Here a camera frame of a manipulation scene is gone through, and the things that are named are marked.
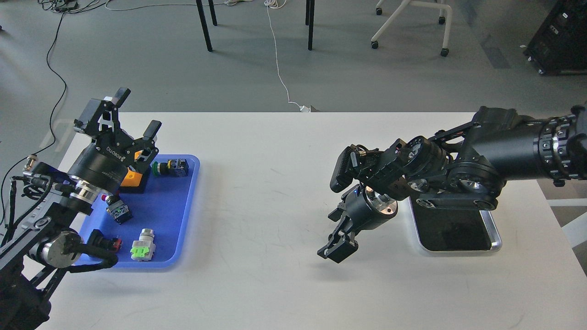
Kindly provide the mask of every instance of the black cable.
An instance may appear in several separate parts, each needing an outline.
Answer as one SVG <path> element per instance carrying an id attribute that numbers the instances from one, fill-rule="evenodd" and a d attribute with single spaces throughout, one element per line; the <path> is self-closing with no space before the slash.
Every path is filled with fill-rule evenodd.
<path id="1" fill-rule="evenodd" d="M 46 187 L 45 187 L 45 191 L 43 192 L 43 194 L 41 195 L 39 200 L 37 200 L 31 207 L 29 207 L 29 209 L 26 212 L 21 214 L 21 216 L 18 217 L 18 219 L 16 219 L 16 221 L 14 221 L 14 223 L 12 223 L 12 219 L 10 219 L 10 221 L 9 221 L 10 226 L 8 227 L 8 229 L 6 230 L 6 233 L 4 234 L 4 239 L 2 240 L 2 246 L 4 246 L 4 244 L 6 244 L 8 241 L 10 241 L 12 239 L 12 237 L 14 236 L 15 229 L 18 227 L 18 225 L 21 224 L 22 220 L 24 220 L 26 218 L 26 216 L 29 215 L 29 213 L 33 212 L 33 210 L 35 208 L 37 208 L 37 206 L 39 206 L 43 202 L 43 200 L 45 198 L 47 198 L 47 196 L 51 192 L 51 187 L 53 186 L 53 178 L 51 176 L 40 176 L 39 178 L 41 178 L 42 180 L 45 180 L 47 182 Z"/>
<path id="2" fill-rule="evenodd" d="M 55 38 L 53 39 L 53 43 L 51 44 L 51 47 L 49 48 L 49 50 L 47 51 L 47 55 L 45 56 L 45 61 L 47 63 L 47 66 L 49 67 L 49 70 L 51 70 L 54 74 L 56 74 L 57 77 L 59 77 L 59 79 L 61 79 L 61 81 L 63 82 L 63 92 L 61 93 L 61 96 L 59 97 L 59 100 L 57 101 L 57 103 L 55 103 L 53 110 L 51 110 L 51 115 L 49 116 L 49 130 L 51 131 L 51 136 L 53 137 L 53 142 L 49 143 L 48 146 L 35 152 L 35 154 L 39 154 L 40 152 L 45 151 L 46 149 L 53 146 L 55 144 L 55 142 L 57 141 L 57 138 L 55 137 L 55 132 L 53 131 L 53 126 L 52 126 L 53 115 L 55 114 L 55 109 L 57 109 L 57 106 L 59 105 L 59 103 L 63 99 L 65 92 L 67 92 L 67 89 L 68 89 L 68 84 L 65 82 L 63 77 L 61 77 L 60 74 L 55 72 L 55 70 L 53 70 L 53 68 L 49 64 L 49 55 L 51 54 L 51 51 L 53 51 L 53 48 L 55 47 L 55 43 L 57 42 L 57 37 L 59 36 L 59 29 L 61 28 L 61 23 L 63 22 L 63 17 L 65 17 L 65 14 L 61 14 L 61 19 L 59 20 L 59 25 L 57 26 L 57 31 L 55 32 Z M 0 220 L 0 225 L 3 224 L 4 219 L 6 219 L 6 206 L 4 205 L 4 182 L 6 182 L 6 178 L 8 177 L 8 173 L 10 173 L 10 171 L 12 171 L 12 169 L 14 169 L 20 162 L 22 162 L 25 159 L 26 159 L 26 157 L 17 161 L 14 165 L 12 165 L 12 167 L 8 171 L 6 171 L 6 174 L 4 175 L 4 178 L 2 179 L 2 184 L 0 185 L 0 203 L 2 203 L 2 220 Z"/>
<path id="3" fill-rule="evenodd" d="M 69 266 L 66 269 L 71 273 L 88 272 L 110 268 L 118 262 L 118 256 L 103 248 L 95 247 L 87 244 L 77 244 L 68 252 L 84 253 L 92 257 L 100 258 L 102 261 L 99 264 Z"/>

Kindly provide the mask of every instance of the table leg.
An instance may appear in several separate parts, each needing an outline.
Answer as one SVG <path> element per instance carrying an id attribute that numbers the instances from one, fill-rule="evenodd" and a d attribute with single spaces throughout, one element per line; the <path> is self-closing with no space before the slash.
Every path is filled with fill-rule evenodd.
<path id="1" fill-rule="evenodd" d="M 218 26 L 218 22 L 216 21 L 216 11 L 214 10 L 214 2 L 212 0 L 208 0 L 208 6 L 210 6 L 210 15 L 212 15 L 212 24 L 214 26 Z"/>
<path id="2" fill-rule="evenodd" d="M 306 25 L 310 24 L 310 0 L 306 0 Z"/>
<path id="3" fill-rule="evenodd" d="M 198 14 L 200 14 L 202 31 L 204 31 L 204 39 L 206 40 L 206 48 L 208 48 L 208 51 L 211 52 L 212 44 L 210 43 L 210 34 L 208 33 L 208 25 L 206 24 L 206 17 L 204 16 L 204 6 L 202 6 L 202 0 L 195 0 L 195 4 L 198 6 Z"/>
<path id="4" fill-rule="evenodd" d="M 314 2 L 315 0 L 309 0 L 309 29 L 308 29 L 308 50 L 312 50 L 312 39 L 314 37 Z"/>

